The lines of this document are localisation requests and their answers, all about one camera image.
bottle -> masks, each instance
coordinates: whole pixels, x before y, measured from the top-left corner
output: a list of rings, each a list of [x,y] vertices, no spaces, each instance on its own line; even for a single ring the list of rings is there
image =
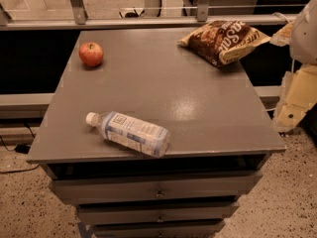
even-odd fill
[[[90,112],[86,123],[97,127],[104,139],[157,158],[165,154],[170,138],[168,130],[161,126],[115,111]]]

terrazzo floor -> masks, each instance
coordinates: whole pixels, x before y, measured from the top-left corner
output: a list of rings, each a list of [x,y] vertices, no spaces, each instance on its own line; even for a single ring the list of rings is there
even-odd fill
[[[26,128],[0,133],[10,149],[32,142]],[[283,141],[286,152],[270,157],[262,168],[263,178],[240,197],[240,207],[214,238],[317,237],[316,145],[301,128]],[[48,189],[45,172],[26,163],[26,158],[0,147],[0,237],[95,237],[75,216],[74,207],[64,205]]]

desk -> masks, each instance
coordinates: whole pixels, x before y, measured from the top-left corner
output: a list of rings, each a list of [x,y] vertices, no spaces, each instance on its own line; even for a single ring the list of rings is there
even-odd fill
[[[284,144],[238,62],[221,70],[176,42],[192,28],[84,31],[30,151],[52,191],[97,236],[210,235]],[[86,41],[105,52],[85,67]],[[88,112],[118,111],[170,131],[152,159],[101,139]]]

